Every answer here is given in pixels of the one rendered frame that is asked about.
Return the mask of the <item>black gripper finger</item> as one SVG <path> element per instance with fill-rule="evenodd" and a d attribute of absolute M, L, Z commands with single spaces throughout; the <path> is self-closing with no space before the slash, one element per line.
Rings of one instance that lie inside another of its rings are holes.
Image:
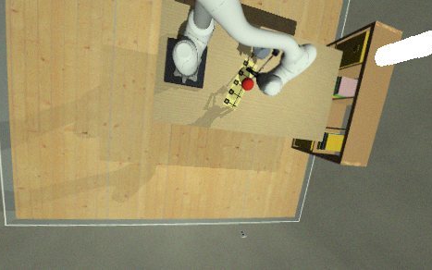
<path fill-rule="evenodd" d="M 247 67 L 245 70 L 247 70 L 249 73 L 251 73 L 254 77 L 257 76 L 257 74 L 255 74 L 255 73 L 258 73 L 258 72 L 253 71 L 250 67 Z"/>

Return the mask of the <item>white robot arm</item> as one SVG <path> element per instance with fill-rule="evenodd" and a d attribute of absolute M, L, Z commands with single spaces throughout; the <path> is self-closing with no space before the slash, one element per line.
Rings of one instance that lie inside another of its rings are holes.
<path fill-rule="evenodd" d="M 283 51 L 281 63 L 279 61 L 276 67 L 261 73 L 256 79 L 265 95 L 277 95 L 282 86 L 306 70 L 316 58 L 316 49 L 312 44 L 298 45 L 287 34 L 251 25 L 244 17 L 240 0 L 195 0 L 194 12 L 192 10 L 189 15 L 186 30 L 173 48 L 174 76 L 182 77 L 182 83 L 186 83 L 187 79 L 197 81 L 201 56 L 213 35 L 216 22 L 241 44 Z"/>

